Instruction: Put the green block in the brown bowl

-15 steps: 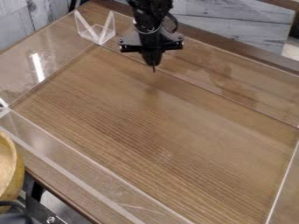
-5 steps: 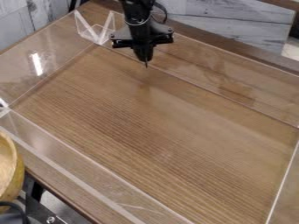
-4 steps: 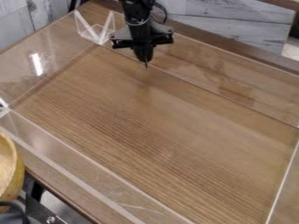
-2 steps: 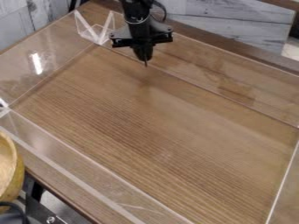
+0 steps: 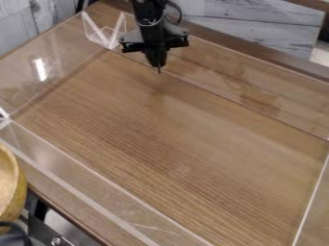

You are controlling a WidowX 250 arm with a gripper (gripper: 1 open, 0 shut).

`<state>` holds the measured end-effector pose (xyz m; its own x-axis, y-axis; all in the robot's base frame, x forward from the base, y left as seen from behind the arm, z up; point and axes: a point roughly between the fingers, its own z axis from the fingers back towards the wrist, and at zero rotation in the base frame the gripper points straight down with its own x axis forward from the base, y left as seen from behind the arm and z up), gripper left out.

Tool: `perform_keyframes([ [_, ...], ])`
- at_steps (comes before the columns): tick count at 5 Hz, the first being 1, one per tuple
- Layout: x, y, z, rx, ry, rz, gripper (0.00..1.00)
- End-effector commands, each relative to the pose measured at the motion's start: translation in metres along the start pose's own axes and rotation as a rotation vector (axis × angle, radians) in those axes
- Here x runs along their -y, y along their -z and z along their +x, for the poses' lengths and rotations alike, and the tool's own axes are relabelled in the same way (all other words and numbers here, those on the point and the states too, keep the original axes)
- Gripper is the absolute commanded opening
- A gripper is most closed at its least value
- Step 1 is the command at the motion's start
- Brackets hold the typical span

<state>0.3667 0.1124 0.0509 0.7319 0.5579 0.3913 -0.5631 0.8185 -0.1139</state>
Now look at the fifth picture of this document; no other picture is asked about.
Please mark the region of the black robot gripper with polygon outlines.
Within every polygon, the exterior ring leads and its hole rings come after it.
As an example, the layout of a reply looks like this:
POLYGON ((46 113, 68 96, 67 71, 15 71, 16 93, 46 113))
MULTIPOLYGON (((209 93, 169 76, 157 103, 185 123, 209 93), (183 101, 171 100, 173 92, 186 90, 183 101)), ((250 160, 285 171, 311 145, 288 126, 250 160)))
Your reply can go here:
POLYGON ((151 27, 138 26, 121 35, 118 41, 123 53, 145 52, 149 64, 155 66, 157 62, 157 71, 161 72, 167 62, 167 50, 189 45, 189 30, 170 21, 162 21, 151 27), (154 55, 151 50, 157 47, 163 48, 158 48, 154 55))

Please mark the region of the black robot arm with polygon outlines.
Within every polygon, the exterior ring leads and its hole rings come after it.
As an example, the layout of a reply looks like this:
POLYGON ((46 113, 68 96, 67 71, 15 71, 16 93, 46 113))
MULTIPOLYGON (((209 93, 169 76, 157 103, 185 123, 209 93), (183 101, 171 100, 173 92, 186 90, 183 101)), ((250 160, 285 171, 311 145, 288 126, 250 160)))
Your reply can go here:
POLYGON ((123 53, 142 52, 149 64, 161 70, 166 65, 167 52, 189 45, 189 30, 181 19, 173 22, 165 15, 166 6, 178 12, 181 7, 171 0, 130 0, 137 28, 118 39, 123 53))

